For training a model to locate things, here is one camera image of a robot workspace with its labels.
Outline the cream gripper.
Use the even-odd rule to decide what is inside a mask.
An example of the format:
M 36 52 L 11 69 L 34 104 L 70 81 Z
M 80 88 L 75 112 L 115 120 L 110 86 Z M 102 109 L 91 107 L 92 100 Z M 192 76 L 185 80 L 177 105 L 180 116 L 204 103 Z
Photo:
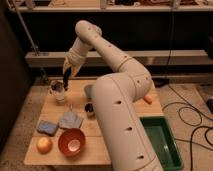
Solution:
M 82 66 L 82 59 L 78 56 L 66 57 L 63 63 L 63 78 L 67 78 L 68 68 L 71 69 L 70 78 L 74 78 Z

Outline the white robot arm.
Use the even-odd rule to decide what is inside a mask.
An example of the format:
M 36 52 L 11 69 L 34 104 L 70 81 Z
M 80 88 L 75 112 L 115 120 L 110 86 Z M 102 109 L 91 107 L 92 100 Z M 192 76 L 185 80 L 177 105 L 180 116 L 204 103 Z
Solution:
M 150 72 L 104 39 L 98 26 L 80 20 L 75 32 L 77 38 L 63 64 L 63 81 L 79 72 L 90 49 L 95 49 L 113 70 L 95 81 L 91 93 L 113 170 L 164 171 L 133 105 L 149 92 Z

